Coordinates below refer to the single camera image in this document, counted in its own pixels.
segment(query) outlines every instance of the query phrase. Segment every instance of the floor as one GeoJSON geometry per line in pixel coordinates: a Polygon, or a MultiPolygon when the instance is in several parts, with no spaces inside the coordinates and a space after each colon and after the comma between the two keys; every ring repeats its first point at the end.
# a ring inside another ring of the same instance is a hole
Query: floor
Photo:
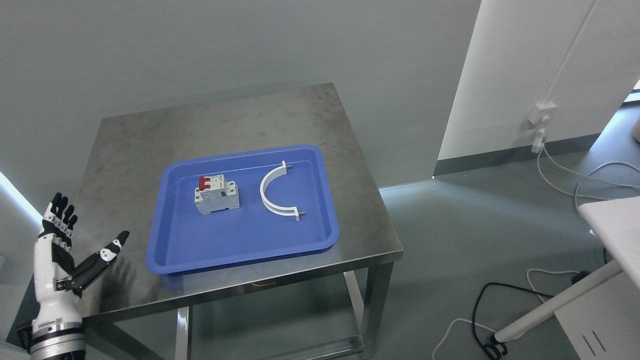
{"type": "MultiPolygon", "coordinates": [[[[640,145],[629,129],[640,106],[617,112],[589,152],[556,161],[589,172],[609,161],[640,166],[640,145]]],[[[573,191],[578,178],[565,177],[548,159],[542,169],[555,184],[573,191]]],[[[640,184],[619,165],[600,177],[640,184]]],[[[587,184],[581,191],[626,197],[587,184]]],[[[573,208],[538,174],[536,161],[439,176],[423,183],[380,190],[404,256],[396,263],[387,295],[375,359],[429,359],[451,320],[470,318],[486,282],[527,286],[529,268],[589,270],[602,266],[602,245],[573,208]]],[[[570,275],[535,274],[539,291],[558,293],[570,275]]],[[[500,329],[539,304],[528,293],[487,290],[478,322],[500,329]]],[[[339,276],[196,306],[192,359],[258,359],[356,333],[344,281],[339,276]]],[[[119,323],[165,358],[173,357],[175,313],[119,323]]],[[[490,333],[480,330],[486,339],[490,333]]],[[[578,359],[555,318],[509,343],[506,359],[578,359]]],[[[108,359],[89,349],[89,359],[108,359]]],[[[358,359],[349,356],[345,359],[358,359]]],[[[469,324],[457,323],[436,359],[485,359],[469,324]]]]}

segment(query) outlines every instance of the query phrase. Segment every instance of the plastic tray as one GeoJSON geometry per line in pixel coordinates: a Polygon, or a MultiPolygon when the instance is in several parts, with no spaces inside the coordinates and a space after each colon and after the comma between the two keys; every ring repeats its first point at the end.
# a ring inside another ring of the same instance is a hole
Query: plastic tray
{"type": "Polygon", "coordinates": [[[147,248],[157,274],[189,272],[322,252],[338,238],[338,221],[320,150],[313,145],[178,161],[164,171],[147,248]],[[292,167],[268,187],[267,198],[297,206],[297,222],[270,212],[260,182],[286,161],[292,167]],[[240,208],[202,215],[193,202],[200,176],[235,181],[240,208]]]}

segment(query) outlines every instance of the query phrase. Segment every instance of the stainless steel table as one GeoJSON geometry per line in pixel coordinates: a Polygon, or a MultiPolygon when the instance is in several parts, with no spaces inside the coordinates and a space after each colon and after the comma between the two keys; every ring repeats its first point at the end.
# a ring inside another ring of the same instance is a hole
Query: stainless steel table
{"type": "Polygon", "coordinates": [[[89,344],[123,359],[160,358],[113,324],[177,310],[176,359],[189,357],[196,304],[344,273],[360,335],[289,353],[328,359],[374,352],[393,263],[403,248],[332,84],[104,119],[77,202],[74,254],[130,230],[122,255],[79,303],[89,344]],[[159,276],[145,253],[163,170],[179,160],[310,143],[323,153],[340,226],[322,254],[188,275],[159,276]],[[368,268],[364,300],[354,270],[368,268]],[[255,286],[256,283],[268,284],[255,286]]]}

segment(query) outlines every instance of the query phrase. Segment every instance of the white plastic arc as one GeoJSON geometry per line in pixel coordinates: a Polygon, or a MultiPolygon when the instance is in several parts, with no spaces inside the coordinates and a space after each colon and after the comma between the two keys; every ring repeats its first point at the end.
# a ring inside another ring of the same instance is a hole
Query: white plastic arc
{"type": "Polygon", "coordinates": [[[262,182],[260,183],[260,196],[262,197],[262,203],[265,205],[265,207],[267,207],[267,209],[269,209],[270,212],[274,214],[281,215],[283,217],[296,217],[296,221],[300,221],[300,213],[298,212],[298,207],[278,206],[276,204],[273,204],[271,201],[269,201],[266,195],[264,195],[264,192],[267,190],[267,186],[269,186],[269,184],[271,184],[271,182],[274,179],[286,173],[287,173],[287,164],[283,161],[282,165],[269,171],[269,173],[266,176],[264,176],[264,178],[262,179],[262,182]]]}

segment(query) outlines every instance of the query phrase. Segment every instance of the power plug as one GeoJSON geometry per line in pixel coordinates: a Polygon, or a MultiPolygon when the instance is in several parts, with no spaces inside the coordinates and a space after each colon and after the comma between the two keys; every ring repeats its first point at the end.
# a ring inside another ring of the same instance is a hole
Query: power plug
{"type": "Polygon", "coordinates": [[[547,139],[547,133],[544,127],[541,127],[536,132],[536,138],[533,140],[533,146],[531,147],[531,152],[535,152],[536,154],[541,152],[545,148],[545,140],[547,139]]]}

